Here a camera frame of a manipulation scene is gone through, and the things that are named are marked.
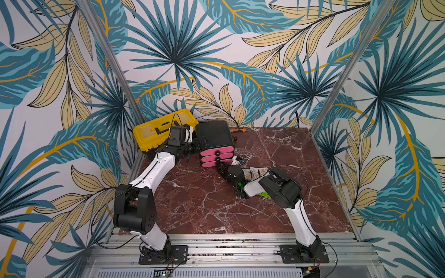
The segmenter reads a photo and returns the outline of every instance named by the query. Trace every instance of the metal rail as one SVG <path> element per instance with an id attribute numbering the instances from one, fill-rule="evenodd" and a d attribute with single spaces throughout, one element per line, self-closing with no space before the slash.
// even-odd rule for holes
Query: metal rail
<path id="1" fill-rule="evenodd" d="M 119 235 L 114 229 L 108 247 L 115 247 L 129 240 L 132 235 Z M 373 245 L 358 242 L 353 233 L 319 233 L 320 238 L 335 249 L 338 266 L 382 266 Z M 276 255 L 281 244 L 294 244 L 295 234 L 173 234 L 172 245 L 188 245 L 190 260 L 181 267 L 277 267 L 311 266 L 311 264 L 283 264 Z M 144 268 L 165 267 L 141 266 L 139 261 L 140 241 L 134 239 L 117 250 L 95 247 L 87 260 L 86 268 Z M 336 256 L 331 247 L 325 246 L 330 262 L 324 266 L 334 266 Z"/>

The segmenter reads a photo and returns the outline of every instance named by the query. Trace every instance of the tropical leaf wallpaper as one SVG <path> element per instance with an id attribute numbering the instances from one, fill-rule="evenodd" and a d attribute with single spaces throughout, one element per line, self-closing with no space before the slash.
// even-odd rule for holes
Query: tropical leaf wallpaper
<path id="1" fill-rule="evenodd" d="M 91 0 L 147 121 L 243 127 L 311 126 L 382 2 Z M 134 112 L 76 1 L 0 12 L 0 278 L 77 277 L 134 165 Z M 390 277 L 445 277 L 444 19 L 443 0 L 396 0 L 315 136 Z"/>
<path id="2" fill-rule="evenodd" d="M 396 1 L 380 30 L 391 28 L 375 35 L 315 137 L 342 202 L 389 277 L 440 278 L 445 2 L 403 5 Z"/>
<path id="3" fill-rule="evenodd" d="M 146 120 L 181 102 L 231 126 L 310 126 L 380 2 L 133 0 L 109 38 Z"/>
<path id="4" fill-rule="evenodd" d="M 123 3 L 93 6 L 119 53 Z M 74 278 L 89 226 L 103 240 L 112 225 L 101 207 L 128 182 L 135 122 L 76 1 L 6 0 L 0 12 L 0 277 Z"/>

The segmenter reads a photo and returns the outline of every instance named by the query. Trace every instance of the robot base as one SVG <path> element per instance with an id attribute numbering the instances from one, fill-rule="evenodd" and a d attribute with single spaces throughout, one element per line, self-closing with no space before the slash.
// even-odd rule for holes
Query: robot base
<path id="1" fill-rule="evenodd" d="M 173 245 L 170 248 L 169 254 L 166 254 L 163 250 L 154 251 L 143 246 L 141 256 L 139 257 L 139 264 L 140 265 L 183 264 L 184 261 L 187 259 L 188 249 L 189 247 L 187 245 Z"/>
<path id="2" fill-rule="evenodd" d="M 329 257 L 326 253 L 326 248 L 324 245 L 320 245 L 320 247 L 315 252 L 313 258 L 306 259 L 305 255 L 300 254 L 300 247 L 298 245 L 280 245 L 279 250 L 281 253 L 281 258 L 283 263 L 311 263 L 311 264 L 319 264 L 319 263 L 328 263 Z"/>

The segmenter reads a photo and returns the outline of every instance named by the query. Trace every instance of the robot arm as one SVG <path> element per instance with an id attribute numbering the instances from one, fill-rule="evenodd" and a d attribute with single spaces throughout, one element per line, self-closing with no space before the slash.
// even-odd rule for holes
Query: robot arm
<path id="1" fill-rule="evenodd" d="M 321 240 L 311 227 L 303 206 L 301 188 L 289 175 L 278 167 L 273 167 L 263 177 L 246 181 L 244 173 L 237 165 L 219 164 L 218 172 L 235 189 L 237 195 L 249 198 L 267 192 L 275 203 L 284 208 L 295 231 L 300 257 L 310 261 L 321 246 Z"/>
<path id="2" fill-rule="evenodd" d="M 150 165 L 129 185 L 119 185 L 116 189 L 114 225 L 137 235 L 147 249 L 170 252 L 168 237 L 156 224 L 154 193 L 179 159 L 195 151 L 192 132 L 192 127 L 173 126 L 170 137 L 156 150 Z"/>

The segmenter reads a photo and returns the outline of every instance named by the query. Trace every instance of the marble surface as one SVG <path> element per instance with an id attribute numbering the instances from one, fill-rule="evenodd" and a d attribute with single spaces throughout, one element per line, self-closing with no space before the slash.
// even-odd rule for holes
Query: marble surface
<path id="1" fill-rule="evenodd" d="M 316 232 L 351 231 L 306 128 L 255 128 L 235 135 L 235 154 L 250 156 L 243 168 L 276 165 L 301 184 L 304 207 Z M 141 171 L 149 163 L 145 158 Z M 200 166 L 197 154 L 189 161 L 182 159 L 154 197 L 157 224 L 167 234 L 294 231 L 285 211 L 272 200 L 237 197 L 214 168 Z"/>

